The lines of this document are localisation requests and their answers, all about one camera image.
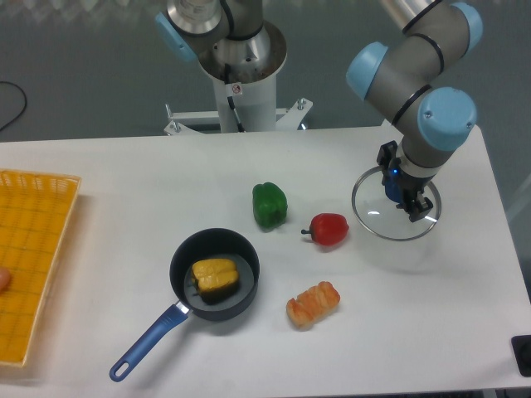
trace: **cable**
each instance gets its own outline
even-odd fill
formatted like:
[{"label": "cable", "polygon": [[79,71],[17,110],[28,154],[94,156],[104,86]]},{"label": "cable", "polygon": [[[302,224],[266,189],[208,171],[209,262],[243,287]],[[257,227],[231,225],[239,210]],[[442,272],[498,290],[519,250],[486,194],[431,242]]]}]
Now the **cable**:
[{"label": "cable", "polygon": [[15,116],[13,119],[5,123],[2,127],[0,127],[0,131],[3,131],[4,129],[9,127],[11,124],[15,123],[18,120],[18,118],[20,118],[22,114],[26,111],[27,97],[26,97],[26,93],[24,92],[24,90],[22,89],[20,85],[17,85],[15,83],[12,83],[11,81],[5,81],[5,80],[0,80],[0,85],[10,85],[12,87],[15,87],[21,92],[22,96],[24,97],[24,106],[22,106],[21,111],[17,114],[17,116]]},{"label": "cable", "polygon": [[[230,84],[229,83],[229,74],[231,73],[231,66],[229,64],[225,64],[225,89],[227,90],[227,93],[230,93],[229,90]],[[238,115],[238,112],[236,111],[236,106],[234,105],[234,99],[232,98],[231,94],[227,94],[227,101],[229,103],[229,108],[232,111],[232,114],[234,115],[234,120],[236,121],[236,126],[238,127],[238,133],[246,133],[246,130],[243,127],[243,124],[241,123],[240,116]]]}]

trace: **green bell pepper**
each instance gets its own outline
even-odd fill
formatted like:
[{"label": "green bell pepper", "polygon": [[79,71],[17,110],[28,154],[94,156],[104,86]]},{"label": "green bell pepper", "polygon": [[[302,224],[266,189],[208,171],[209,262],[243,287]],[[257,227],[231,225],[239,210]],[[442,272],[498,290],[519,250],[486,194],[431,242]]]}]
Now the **green bell pepper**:
[{"label": "green bell pepper", "polygon": [[284,223],[288,200],[273,182],[264,182],[252,188],[252,210],[259,226],[273,229]]}]

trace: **blue pan handle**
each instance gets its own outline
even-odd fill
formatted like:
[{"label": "blue pan handle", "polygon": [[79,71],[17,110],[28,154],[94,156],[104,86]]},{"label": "blue pan handle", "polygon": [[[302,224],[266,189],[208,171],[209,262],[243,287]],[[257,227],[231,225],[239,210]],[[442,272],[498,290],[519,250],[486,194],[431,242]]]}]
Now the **blue pan handle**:
[{"label": "blue pan handle", "polygon": [[[172,304],[124,356],[110,368],[110,378],[113,381],[122,381],[167,332],[188,319],[188,311],[188,308],[181,303]],[[117,375],[118,370],[124,365],[127,367]]]}]

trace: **bread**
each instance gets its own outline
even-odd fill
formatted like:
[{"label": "bread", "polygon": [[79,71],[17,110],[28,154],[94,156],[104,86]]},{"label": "bread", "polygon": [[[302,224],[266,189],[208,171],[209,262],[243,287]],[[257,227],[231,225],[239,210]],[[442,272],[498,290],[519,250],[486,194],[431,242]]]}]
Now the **bread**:
[{"label": "bread", "polygon": [[285,309],[297,328],[308,328],[334,310],[340,299],[330,282],[320,282],[299,294],[296,300],[288,301]]}]

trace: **red bell pepper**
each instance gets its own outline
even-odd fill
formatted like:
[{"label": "red bell pepper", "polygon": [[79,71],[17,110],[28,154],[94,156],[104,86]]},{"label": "red bell pepper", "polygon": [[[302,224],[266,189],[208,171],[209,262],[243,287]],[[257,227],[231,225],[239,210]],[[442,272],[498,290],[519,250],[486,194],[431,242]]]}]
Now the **red bell pepper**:
[{"label": "red bell pepper", "polygon": [[302,234],[311,234],[312,240],[322,246],[333,246],[341,242],[348,234],[345,217],[335,213],[321,213],[312,219],[309,230]]}]

